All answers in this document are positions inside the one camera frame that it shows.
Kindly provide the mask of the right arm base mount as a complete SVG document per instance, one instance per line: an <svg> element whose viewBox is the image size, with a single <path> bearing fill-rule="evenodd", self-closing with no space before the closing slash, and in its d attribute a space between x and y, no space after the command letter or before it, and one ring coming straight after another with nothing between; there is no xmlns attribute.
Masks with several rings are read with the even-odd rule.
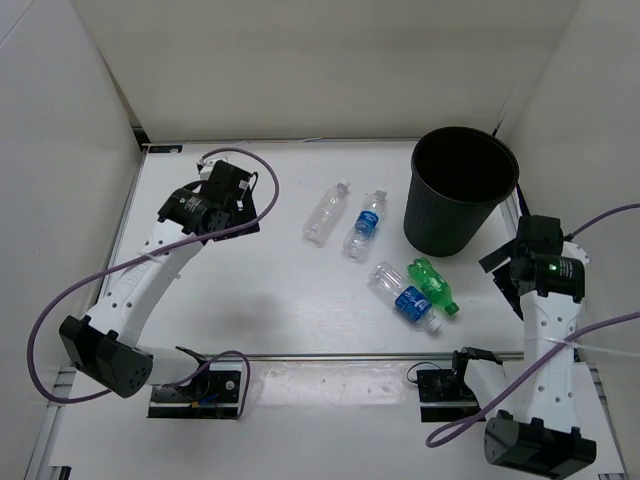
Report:
<svg viewBox="0 0 640 480"><path fill-rule="evenodd" d="M483 383L473 391L465 382L465 374L471 361L503 365L503 361L492 352L463 348L453 353L449 368L431 361L421 361L407 370L407 382L418 389L423 423L472 417L491 399Z"/></svg>

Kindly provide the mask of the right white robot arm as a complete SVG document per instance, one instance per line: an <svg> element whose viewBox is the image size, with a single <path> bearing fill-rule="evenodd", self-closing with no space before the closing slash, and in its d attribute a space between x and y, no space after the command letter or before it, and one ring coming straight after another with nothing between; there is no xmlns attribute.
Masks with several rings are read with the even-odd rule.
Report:
<svg viewBox="0 0 640 480"><path fill-rule="evenodd" d="M484 455L494 466L545 479L566 479L594 463L595 441L582 436L575 409L574 353L585 296L588 255L567 241L562 249L515 253L506 264L524 322L524 371L510 380L499 356L464 347L453 355L449 387L476 398L485 419Z"/></svg>

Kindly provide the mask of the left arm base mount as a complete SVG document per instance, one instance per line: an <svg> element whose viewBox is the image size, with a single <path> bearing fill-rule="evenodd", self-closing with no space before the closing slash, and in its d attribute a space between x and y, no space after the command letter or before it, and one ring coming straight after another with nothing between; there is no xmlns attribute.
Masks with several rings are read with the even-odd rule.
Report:
<svg viewBox="0 0 640 480"><path fill-rule="evenodd" d="M237 420L244 398L246 364L240 359L216 362L184 386L153 387L149 419Z"/></svg>

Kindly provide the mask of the green plastic soda bottle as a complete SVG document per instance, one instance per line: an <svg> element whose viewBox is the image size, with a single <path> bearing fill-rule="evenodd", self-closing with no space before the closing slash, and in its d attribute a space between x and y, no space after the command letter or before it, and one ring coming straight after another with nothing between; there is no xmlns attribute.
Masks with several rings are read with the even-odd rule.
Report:
<svg viewBox="0 0 640 480"><path fill-rule="evenodd" d="M409 279L435 308L449 316L454 316L458 313L459 306L453 299L450 285L435 270L426 257L415 259L407 266L407 273Z"/></svg>

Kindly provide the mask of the Pocari Sweat clear bottle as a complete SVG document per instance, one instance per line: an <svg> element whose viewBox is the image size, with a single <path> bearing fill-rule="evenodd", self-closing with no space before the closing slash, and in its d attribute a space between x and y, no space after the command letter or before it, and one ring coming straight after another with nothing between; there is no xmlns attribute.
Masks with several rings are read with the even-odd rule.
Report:
<svg viewBox="0 0 640 480"><path fill-rule="evenodd" d="M435 318L431 302L388 262L380 262L372 269L368 287L414 328L431 335L438 333L441 322Z"/></svg>

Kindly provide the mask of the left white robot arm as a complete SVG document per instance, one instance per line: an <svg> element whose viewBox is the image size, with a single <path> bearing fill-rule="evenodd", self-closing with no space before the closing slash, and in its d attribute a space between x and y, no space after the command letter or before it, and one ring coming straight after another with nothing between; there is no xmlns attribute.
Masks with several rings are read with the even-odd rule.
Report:
<svg viewBox="0 0 640 480"><path fill-rule="evenodd" d="M67 317L59 333L76 369L122 398L143 386L174 388L188 400L206 395L210 361L184 347L151 349L139 339L154 308L208 242L258 231L247 181L188 184L158 212L135 264L82 318Z"/></svg>

